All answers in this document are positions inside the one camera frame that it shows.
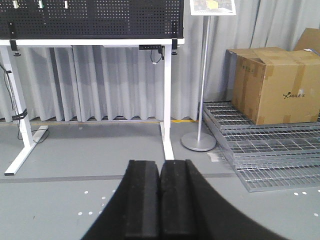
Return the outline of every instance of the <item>desk leg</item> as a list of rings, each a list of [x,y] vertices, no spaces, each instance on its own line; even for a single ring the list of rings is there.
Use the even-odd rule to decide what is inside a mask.
[[[20,114],[26,109],[26,102],[22,91],[18,67],[14,59],[13,52],[11,52],[6,46],[0,47],[0,51],[4,68],[7,71],[12,71],[12,73],[10,73],[9,76],[16,101],[16,106]],[[20,132],[22,135],[24,148],[15,158],[15,160],[11,163],[9,168],[5,171],[4,175],[12,176],[17,173],[21,165],[24,163],[31,151],[37,145],[35,142],[38,142],[41,139],[43,134],[46,132],[46,129],[48,129],[48,126],[41,126],[39,128],[39,131],[37,131],[34,134],[34,136],[32,136],[31,125],[28,115],[24,119],[20,120]]]
[[[160,123],[162,142],[164,148],[164,156],[166,160],[174,160],[174,152],[172,150],[170,140],[171,127],[171,45],[164,46],[164,118]]]

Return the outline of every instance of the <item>desk foot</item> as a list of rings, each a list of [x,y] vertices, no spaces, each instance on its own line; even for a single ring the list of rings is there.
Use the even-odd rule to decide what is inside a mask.
[[[163,122],[160,122],[162,143],[164,149],[165,160],[175,160],[174,151],[172,150],[170,131],[165,132],[165,126]]]
[[[36,142],[39,142],[39,140],[42,138],[42,136],[45,134],[46,130],[48,129],[47,125],[39,127],[39,131],[36,131],[33,135],[34,142],[31,146],[25,146],[22,151],[19,153],[19,155],[15,158],[15,160],[11,163],[9,168],[5,171],[5,176],[14,176],[16,175],[19,168],[22,166],[22,164],[25,162],[29,154],[32,152],[32,150],[37,145]]]

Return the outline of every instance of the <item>white desk frame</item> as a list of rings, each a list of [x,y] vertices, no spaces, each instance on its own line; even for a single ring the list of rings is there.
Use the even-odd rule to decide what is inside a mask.
[[[184,44],[185,39],[178,39],[178,44]],[[72,48],[72,46],[104,46],[105,48],[138,48],[139,45],[162,45],[164,46],[164,115],[163,122],[160,123],[161,135],[166,160],[174,160],[174,152],[170,139],[171,127],[171,70],[172,70],[172,39],[18,39],[18,47],[29,48]],[[22,91],[21,80],[18,73],[18,67],[14,57],[14,52],[10,49],[9,40],[0,40],[0,52],[2,61],[7,71],[10,73],[13,92],[16,98],[16,104],[19,114],[26,109],[26,101]],[[31,151],[37,145],[47,125],[39,128],[32,135],[30,120],[28,115],[20,120],[20,132],[23,139],[24,148],[5,171],[6,176],[12,176],[17,173],[21,165],[25,162]]]

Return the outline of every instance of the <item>agilex logo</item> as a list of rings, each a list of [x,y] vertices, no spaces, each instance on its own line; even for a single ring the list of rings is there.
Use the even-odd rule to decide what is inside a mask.
[[[290,91],[287,94],[283,94],[284,99],[290,99],[290,98],[304,98],[305,94],[300,93],[300,94],[292,94]]]

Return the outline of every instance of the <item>sign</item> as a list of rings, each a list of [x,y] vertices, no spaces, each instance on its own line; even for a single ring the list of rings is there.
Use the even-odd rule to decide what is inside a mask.
[[[190,0],[193,16],[235,16],[235,0]]]

